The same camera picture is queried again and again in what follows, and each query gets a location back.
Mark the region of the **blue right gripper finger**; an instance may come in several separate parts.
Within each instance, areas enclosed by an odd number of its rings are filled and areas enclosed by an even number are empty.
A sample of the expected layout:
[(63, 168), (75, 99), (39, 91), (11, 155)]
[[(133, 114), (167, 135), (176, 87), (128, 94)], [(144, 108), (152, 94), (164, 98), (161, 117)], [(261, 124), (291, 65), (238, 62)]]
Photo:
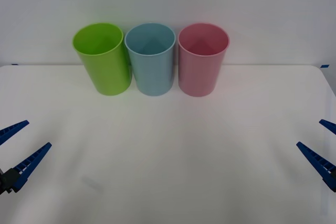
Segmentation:
[(319, 123), (324, 126), (326, 129), (331, 131), (333, 134), (336, 134), (336, 124), (329, 122), (327, 120), (320, 120)]
[(330, 163), (325, 158), (308, 148), (301, 142), (296, 144), (298, 149), (302, 152), (308, 162), (322, 177), (324, 183), (335, 192), (335, 165)]

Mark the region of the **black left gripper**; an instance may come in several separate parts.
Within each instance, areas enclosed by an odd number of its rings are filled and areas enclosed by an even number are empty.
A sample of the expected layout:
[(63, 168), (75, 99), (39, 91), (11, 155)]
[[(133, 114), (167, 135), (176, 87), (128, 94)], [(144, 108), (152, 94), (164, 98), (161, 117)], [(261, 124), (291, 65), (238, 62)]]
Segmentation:
[[(21, 129), (29, 124), (27, 120), (21, 121), (9, 127), (0, 130), (0, 145), (4, 144), (13, 135), (19, 132)], [(14, 191), (17, 193), (28, 181), (29, 176), (47, 154), (49, 149), (52, 147), (50, 142), (46, 143), (43, 147), (38, 149), (36, 152), (31, 154), (25, 160), (20, 162), (13, 168), (10, 168), (5, 173), (1, 173), (1, 192), (11, 193)]]

